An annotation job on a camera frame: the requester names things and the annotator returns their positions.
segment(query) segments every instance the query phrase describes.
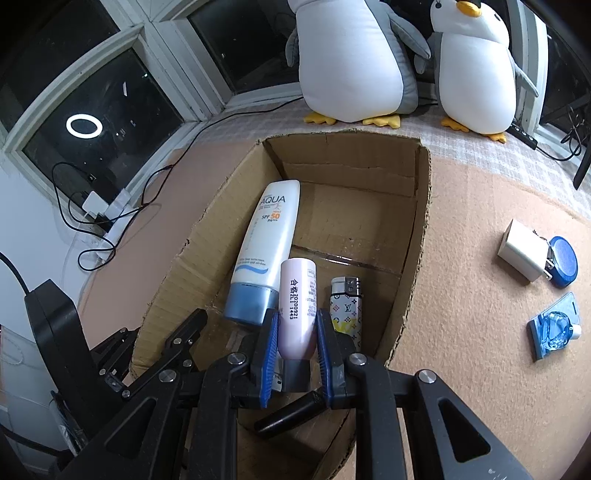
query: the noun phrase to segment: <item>penguin beak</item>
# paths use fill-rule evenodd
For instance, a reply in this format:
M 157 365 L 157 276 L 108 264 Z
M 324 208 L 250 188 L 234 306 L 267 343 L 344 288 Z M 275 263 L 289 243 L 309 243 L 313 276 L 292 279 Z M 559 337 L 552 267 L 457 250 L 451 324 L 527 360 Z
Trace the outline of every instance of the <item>penguin beak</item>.
M 456 3 L 457 9 L 468 17 L 477 18 L 482 15 L 480 7 L 476 6 L 472 2 L 461 1 Z

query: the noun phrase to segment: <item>black handle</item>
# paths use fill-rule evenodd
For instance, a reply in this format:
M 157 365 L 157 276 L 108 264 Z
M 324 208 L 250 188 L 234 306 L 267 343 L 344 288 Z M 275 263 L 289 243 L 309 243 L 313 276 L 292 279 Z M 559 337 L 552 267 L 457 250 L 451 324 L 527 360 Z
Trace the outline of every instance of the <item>black handle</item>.
M 294 429 L 326 410 L 321 391 L 313 390 L 254 424 L 257 435 L 272 438 Z

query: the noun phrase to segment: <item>checkered cloth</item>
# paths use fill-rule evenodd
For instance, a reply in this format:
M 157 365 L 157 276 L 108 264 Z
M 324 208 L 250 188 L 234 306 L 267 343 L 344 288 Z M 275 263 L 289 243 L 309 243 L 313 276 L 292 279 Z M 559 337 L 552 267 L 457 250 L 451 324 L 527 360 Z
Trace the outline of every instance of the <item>checkered cloth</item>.
M 243 111 L 255 112 L 271 108 L 273 105 L 263 105 Z M 326 124 L 305 124 L 302 118 L 308 113 L 310 108 L 305 101 L 298 100 L 274 112 L 235 116 L 208 128 L 199 135 L 197 141 L 255 140 L 278 134 L 335 132 L 351 128 L 415 137 L 421 139 L 432 155 L 454 158 L 460 163 L 474 165 L 520 181 L 591 219 L 591 173 L 577 191 L 573 187 L 577 167 L 572 162 L 559 163 L 551 160 L 509 134 L 507 144 L 502 145 L 472 132 L 465 134 L 444 128 L 440 125 L 444 113 L 439 106 L 420 106 L 412 115 L 402 117 L 402 126 L 398 130 L 366 127 L 361 123 L 337 122 L 332 127 Z M 229 113 L 223 112 L 211 121 L 227 115 Z

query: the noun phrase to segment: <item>sunscreen tube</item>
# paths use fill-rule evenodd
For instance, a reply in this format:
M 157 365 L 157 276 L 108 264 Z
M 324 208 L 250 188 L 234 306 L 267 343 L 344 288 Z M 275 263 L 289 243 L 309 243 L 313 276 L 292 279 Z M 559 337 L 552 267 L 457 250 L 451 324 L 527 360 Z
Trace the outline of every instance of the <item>sunscreen tube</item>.
M 260 326 L 267 309 L 276 309 L 281 263 L 287 260 L 296 228 L 300 182 L 270 183 L 259 200 L 242 242 L 224 317 Z

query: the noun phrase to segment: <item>lighter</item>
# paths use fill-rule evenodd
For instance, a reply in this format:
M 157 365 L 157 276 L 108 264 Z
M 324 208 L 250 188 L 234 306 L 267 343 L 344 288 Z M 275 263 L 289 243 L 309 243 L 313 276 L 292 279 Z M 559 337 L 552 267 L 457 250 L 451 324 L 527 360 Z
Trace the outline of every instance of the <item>lighter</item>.
M 330 318 L 337 332 L 346 333 L 361 350 L 361 285 L 357 277 L 336 277 L 330 282 Z

